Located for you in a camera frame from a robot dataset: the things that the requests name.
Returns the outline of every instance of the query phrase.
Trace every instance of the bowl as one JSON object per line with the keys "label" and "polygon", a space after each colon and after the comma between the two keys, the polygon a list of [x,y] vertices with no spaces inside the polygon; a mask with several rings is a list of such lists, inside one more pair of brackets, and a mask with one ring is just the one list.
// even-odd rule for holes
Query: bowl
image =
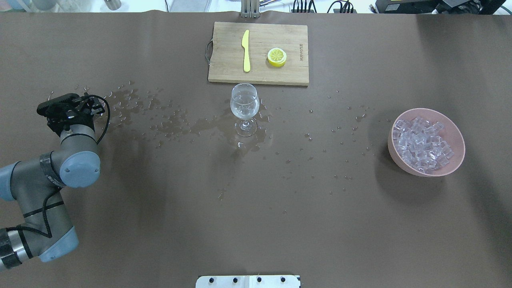
{"label": "bowl", "polygon": [[[428,121],[430,121],[430,123],[443,123],[444,129],[439,131],[438,135],[441,136],[443,140],[445,140],[446,143],[448,143],[448,145],[450,145],[452,151],[454,152],[454,155],[449,159],[450,163],[448,163],[444,167],[434,170],[432,174],[420,172],[411,167],[410,165],[408,165],[396,151],[395,143],[393,143],[393,137],[391,136],[391,133],[393,132],[393,127],[395,127],[395,124],[398,120],[403,119],[411,121],[417,116],[421,116],[427,119]],[[443,114],[437,111],[427,108],[414,108],[411,110],[407,110],[403,112],[400,116],[398,116],[398,118],[396,118],[389,132],[388,150],[391,155],[391,158],[400,168],[402,168],[407,173],[421,177],[439,177],[448,175],[460,167],[462,161],[464,160],[464,156],[466,155],[466,146],[464,143],[464,138],[462,137],[459,128],[457,128],[453,121],[451,121],[448,117],[444,116]]]}

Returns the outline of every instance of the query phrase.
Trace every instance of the wooden cutting board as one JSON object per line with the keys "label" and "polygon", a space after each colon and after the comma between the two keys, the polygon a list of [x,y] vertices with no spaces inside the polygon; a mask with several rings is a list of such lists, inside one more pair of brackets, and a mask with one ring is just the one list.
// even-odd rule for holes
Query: wooden cutting board
{"label": "wooden cutting board", "polygon": [[[249,30],[251,63],[247,73],[243,69],[245,30]],[[285,65],[279,68],[267,61],[268,51],[275,47],[287,54]],[[208,81],[308,86],[308,27],[215,22]]]}

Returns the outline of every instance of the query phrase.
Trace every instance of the brown table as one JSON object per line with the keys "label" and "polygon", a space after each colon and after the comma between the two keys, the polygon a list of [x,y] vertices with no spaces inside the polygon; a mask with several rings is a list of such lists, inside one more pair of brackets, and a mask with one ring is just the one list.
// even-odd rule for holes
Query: brown table
{"label": "brown table", "polygon": [[[310,85],[258,85],[262,130],[242,140],[232,84],[207,81],[214,21],[246,20],[0,14],[1,166],[58,149],[35,113],[52,91],[113,91],[117,106],[100,179],[62,192],[79,247],[3,272],[2,287],[194,287],[199,275],[256,273],[298,274],[303,287],[512,282],[512,17],[263,13],[249,21],[308,25]],[[419,178],[392,162],[387,119],[414,107],[458,125],[467,151],[455,173]],[[16,203],[0,211],[3,227],[23,221]]]}

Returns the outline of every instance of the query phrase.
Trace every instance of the gray robot arm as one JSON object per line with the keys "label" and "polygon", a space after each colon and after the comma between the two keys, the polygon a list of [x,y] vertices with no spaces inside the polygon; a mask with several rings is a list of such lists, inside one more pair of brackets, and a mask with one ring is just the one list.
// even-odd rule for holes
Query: gray robot arm
{"label": "gray robot arm", "polygon": [[[94,101],[88,97],[86,94],[85,100],[91,102],[91,108]],[[84,97],[72,98],[73,106],[79,100],[83,102]],[[98,179],[100,159],[91,126],[94,127],[92,115],[104,112],[102,108],[79,108],[65,111],[65,114],[78,112],[82,118],[69,121],[74,117],[66,116],[57,124],[55,119],[48,119],[53,131],[62,128],[60,150],[0,169],[0,197],[6,201],[16,200],[25,218],[23,224],[0,229],[0,271],[16,267],[34,256],[43,262],[51,261],[78,246],[78,237],[60,190],[65,186],[87,187]]]}

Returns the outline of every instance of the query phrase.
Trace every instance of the glass base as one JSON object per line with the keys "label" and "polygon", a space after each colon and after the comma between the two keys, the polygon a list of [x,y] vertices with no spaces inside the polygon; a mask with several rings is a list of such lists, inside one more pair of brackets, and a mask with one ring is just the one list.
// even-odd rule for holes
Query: glass base
{"label": "glass base", "polygon": [[242,137],[249,137],[256,132],[258,125],[254,119],[240,120],[234,125],[234,128],[236,129],[238,135]]}

